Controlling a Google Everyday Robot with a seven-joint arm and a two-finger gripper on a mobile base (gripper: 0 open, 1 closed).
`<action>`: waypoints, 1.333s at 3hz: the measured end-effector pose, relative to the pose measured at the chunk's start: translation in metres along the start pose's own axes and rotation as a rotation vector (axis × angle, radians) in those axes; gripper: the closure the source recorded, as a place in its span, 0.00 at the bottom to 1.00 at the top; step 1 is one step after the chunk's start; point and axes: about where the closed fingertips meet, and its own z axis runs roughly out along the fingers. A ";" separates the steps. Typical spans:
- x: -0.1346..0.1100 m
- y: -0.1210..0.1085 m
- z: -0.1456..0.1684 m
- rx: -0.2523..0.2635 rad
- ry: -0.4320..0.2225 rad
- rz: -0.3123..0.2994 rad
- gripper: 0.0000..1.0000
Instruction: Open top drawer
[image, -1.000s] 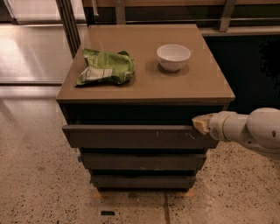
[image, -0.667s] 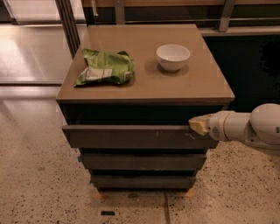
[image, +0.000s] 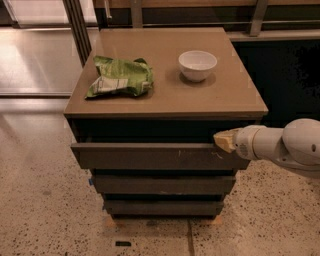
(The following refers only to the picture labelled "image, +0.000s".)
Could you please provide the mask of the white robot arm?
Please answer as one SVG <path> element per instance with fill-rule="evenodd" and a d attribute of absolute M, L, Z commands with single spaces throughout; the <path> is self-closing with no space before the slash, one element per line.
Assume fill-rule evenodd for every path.
<path fill-rule="evenodd" d="M 247 160 L 268 160 L 300 176 L 320 178 L 320 122 L 297 119 L 284 128 L 249 125 L 213 135 L 227 153 Z"/>

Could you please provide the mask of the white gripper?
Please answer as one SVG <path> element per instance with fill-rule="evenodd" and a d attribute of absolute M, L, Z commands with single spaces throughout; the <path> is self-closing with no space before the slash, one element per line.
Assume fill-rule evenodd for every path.
<path fill-rule="evenodd" d="M 241 129 L 218 132 L 213 135 L 213 138 L 215 144 L 227 153 L 232 153 L 235 150 L 243 159 L 258 160 L 254 151 L 254 139 L 262 129 L 265 129 L 265 126 L 249 125 Z"/>

